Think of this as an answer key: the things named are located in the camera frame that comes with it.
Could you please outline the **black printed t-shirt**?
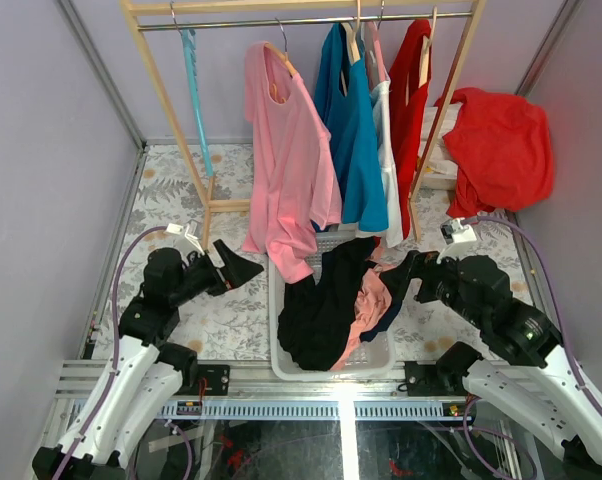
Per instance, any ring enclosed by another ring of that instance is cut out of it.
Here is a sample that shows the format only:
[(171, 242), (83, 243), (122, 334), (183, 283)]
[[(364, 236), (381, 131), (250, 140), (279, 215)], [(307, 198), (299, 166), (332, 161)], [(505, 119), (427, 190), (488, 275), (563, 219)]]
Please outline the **black printed t-shirt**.
[[(363, 276), (373, 265), (376, 241), (355, 238), (322, 254), (321, 277), (285, 286), (277, 339), (301, 369), (331, 371), (343, 354), (355, 320)], [(405, 294), (391, 294), (402, 304)]]

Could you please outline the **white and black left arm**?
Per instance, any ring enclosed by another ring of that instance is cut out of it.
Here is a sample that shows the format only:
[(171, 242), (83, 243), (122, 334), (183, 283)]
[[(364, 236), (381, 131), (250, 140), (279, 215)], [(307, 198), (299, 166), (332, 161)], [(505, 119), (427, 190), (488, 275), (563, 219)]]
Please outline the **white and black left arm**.
[(164, 404), (176, 393), (201, 390), (195, 351), (170, 342), (180, 307), (200, 294), (237, 289), (263, 266), (217, 240), (222, 264), (206, 252), (182, 255), (164, 247), (151, 252), (139, 293), (124, 310), (113, 352), (83, 409), (53, 447), (32, 461), (39, 479), (123, 479), (134, 450)]

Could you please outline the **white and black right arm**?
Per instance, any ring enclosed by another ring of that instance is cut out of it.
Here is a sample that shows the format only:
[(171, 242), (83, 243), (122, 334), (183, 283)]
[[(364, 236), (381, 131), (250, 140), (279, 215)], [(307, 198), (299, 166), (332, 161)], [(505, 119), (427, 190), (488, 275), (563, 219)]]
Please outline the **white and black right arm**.
[(437, 362), (444, 392), (465, 390), (498, 408), (559, 458), (569, 478), (602, 479), (602, 398), (569, 360), (558, 329), (542, 311), (513, 296), (509, 276), (495, 261), (412, 250), (380, 279), (400, 299), (412, 280), (420, 280), (417, 302), (449, 307), (479, 331), (492, 353), (535, 381), (543, 395), (509, 380), (463, 342)]

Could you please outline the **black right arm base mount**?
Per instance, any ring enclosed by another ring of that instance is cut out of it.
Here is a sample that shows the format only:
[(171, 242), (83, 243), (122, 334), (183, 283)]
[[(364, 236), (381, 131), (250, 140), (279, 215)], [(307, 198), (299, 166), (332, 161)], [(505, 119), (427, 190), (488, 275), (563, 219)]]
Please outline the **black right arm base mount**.
[(415, 361), (404, 363), (407, 393), (413, 397), (465, 396), (467, 394), (461, 374), (436, 364)]

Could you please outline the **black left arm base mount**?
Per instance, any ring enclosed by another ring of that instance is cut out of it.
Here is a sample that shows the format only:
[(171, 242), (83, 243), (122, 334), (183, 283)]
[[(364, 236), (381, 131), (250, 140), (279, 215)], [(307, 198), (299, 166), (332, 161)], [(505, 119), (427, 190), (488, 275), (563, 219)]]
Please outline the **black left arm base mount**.
[(203, 364), (186, 372), (178, 396), (190, 396), (198, 400), (208, 397), (227, 396), (231, 367), (227, 364)]

